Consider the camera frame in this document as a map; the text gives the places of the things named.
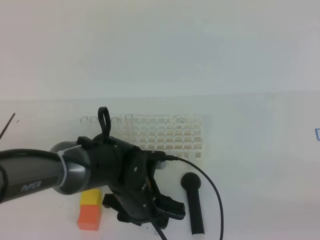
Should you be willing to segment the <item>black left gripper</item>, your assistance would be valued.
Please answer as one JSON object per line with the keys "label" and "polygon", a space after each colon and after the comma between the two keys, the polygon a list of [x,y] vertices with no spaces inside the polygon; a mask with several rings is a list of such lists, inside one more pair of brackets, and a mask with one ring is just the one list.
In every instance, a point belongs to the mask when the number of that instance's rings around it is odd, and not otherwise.
{"label": "black left gripper", "polygon": [[169,219],[183,220],[186,207],[160,193],[154,180],[158,161],[165,153],[141,150],[138,146],[99,134],[94,139],[77,139],[77,158],[89,165],[88,179],[80,191],[108,186],[102,205],[117,212],[117,220],[140,225],[136,220],[155,220],[161,229]]}

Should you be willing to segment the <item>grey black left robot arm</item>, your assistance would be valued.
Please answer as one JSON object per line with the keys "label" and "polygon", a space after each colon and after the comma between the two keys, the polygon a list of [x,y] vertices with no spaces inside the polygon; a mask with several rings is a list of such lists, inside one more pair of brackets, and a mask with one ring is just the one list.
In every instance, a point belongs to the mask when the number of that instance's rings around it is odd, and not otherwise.
{"label": "grey black left robot arm", "polygon": [[7,202],[53,188],[73,195],[107,186],[102,205],[117,212],[121,222],[156,223],[182,220],[185,205],[161,194],[154,179],[162,151],[142,150],[115,137],[79,137],[50,151],[10,149],[0,153],[0,200]]}

